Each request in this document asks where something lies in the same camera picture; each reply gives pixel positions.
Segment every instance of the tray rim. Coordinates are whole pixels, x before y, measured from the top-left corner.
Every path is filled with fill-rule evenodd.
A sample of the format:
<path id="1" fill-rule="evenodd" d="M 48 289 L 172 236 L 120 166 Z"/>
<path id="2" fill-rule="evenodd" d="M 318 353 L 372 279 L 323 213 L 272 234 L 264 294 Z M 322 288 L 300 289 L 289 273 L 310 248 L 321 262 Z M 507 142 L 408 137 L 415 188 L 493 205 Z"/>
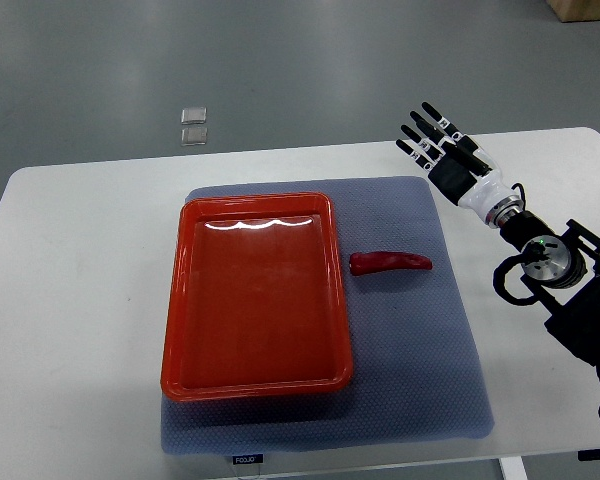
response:
<path id="1" fill-rule="evenodd" d="M 278 203 L 300 203 L 295 208 L 272 208 Z M 179 342 L 186 321 L 183 306 L 187 297 L 182 285 L 188 281 L 192 255 L 195 225 L 200 221 L 239 220 L 250 214 L 264 217 L 293 217 L 318 214 L 321 219 L 321 236 L 324 240 L 325 261 L 329 289 L 329 318 L 334 322 L 337 338 L 332 341 L 336 360 L 336 375 L 329 379 L 311 379 L 288 382 L 232 385 L 225 387 L 185 388 L 180 383 L 179 364 L 182 340 Z M 340 265 L 340 252 L 336 231 L 333 202 L 322 192 L 294 192 L 258 195 L 238 195 L 196 198 L 187 202 L 180 211 L 178 241 L 174 259 L 171 295 L 165 332 L 165 348 L 162 361 L 160 384 L 163 393 L 176 402 L 219 400 L 254 396 L 292 395 L 307 393 L 334 392 L 345 387 L 353 374 L 353 354 L 351 349 L 347 305 Z"/>

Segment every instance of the table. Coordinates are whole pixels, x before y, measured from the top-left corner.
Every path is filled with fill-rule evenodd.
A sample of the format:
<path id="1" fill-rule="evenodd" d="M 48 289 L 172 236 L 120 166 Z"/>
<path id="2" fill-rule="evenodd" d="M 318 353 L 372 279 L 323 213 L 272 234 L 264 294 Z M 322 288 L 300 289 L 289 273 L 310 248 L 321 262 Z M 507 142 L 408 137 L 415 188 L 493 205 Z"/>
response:
<path id="1" fill-rule="evenodd" d="M 600 236 L 599 134 L 475 138 L 557 232 L 574 218 Z M 0 478 L 234 477 L 226 458 L 168 457 L 160 448 L 158 379 L 185 196 L 209 185 L 423 173 L 392 142 L 17 171 L 0 203 Z M 473 212 L 434 197 L 492 433 L 274 453 L 262 475 L 600 448 L 593 369 L 546 333 L 542 307 L 514 307 L 493 292 L 493 269 L 515 251 Z"/>

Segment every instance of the red plastic tray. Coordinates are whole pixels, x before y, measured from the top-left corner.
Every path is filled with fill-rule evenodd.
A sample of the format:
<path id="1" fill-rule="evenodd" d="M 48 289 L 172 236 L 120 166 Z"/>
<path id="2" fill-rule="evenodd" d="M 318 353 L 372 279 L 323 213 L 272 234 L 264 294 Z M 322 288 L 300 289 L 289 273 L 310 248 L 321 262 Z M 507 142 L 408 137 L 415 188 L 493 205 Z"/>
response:
<path id="1" fill-rule="evenodd" d="M 352 371 L 326 195 L 207 198 L 183 207 L 161 377 L 170 399 L 329 392 Z"/>

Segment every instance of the gray floor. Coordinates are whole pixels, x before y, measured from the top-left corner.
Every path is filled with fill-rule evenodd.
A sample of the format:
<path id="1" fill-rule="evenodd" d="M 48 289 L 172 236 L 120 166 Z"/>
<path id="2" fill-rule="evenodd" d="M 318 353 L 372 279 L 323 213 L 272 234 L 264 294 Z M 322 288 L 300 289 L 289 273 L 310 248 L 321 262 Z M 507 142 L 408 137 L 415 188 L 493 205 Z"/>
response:
<path id="1" fill-rule="evenodd" d="M 393 140 L 423 100 L 469 133 L 600 132 L 600 22 L 561 24 L 544 0 L 0 0 L 0 197 L 26 166 Z M 209 141 L 183 148 L 194 105 Z M 525 463 L 600 479 L 575 453 Z"/>

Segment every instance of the black fingertip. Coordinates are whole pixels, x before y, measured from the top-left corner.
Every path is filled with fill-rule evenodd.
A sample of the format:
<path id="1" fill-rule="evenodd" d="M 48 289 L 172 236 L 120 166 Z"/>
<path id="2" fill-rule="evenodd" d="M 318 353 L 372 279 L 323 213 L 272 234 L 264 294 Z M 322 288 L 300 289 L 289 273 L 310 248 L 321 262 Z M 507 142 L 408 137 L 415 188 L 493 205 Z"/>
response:
<path id="1" fill-rule="evenodd" d="M 422 140 L 422 137 L 420 135 L 418 135 L 416 132 L 414 132 L 410 127 L 408 127 L 407 125 L 402 125 L 400 127 L 400 129 L 402 130 L 402 132 L 409 137 L 411 140 L 413 140 L 414 142 L 418 143 L 420 140 Z"/>
<path id="2" fill-rule="evenodd" d="M 440 113 L 438 113 L 438 111 L 435 108 L 433 108 L 431 104 L 427 102 L 422 102 L 422 108 L 425 112 L 431 115 L 431 118 L 433 118 L 436 122 L 442 120 L 442 115 L 440 115 Z"/>
<path id="3" fill-rule="evenodd" d="M 411 116 L 411 118 L 413 118 L 414 122 L 417 122 L 418 120 L 424 120 L 424 118 L 422 118 L 422 115 L 413 110 L 411 111 L 411 113 L 409 113 L 409 115 Z"/>
<path id="4" fill-rule="evenodd" d="M 408 155 L 413 153 L 413 148 L 411 148 L 409 144 L 405 143 L 404 140 L 396 140 L 396 145 L 398 145 L 398 147 L 400 147 L 400 149 Z"/>

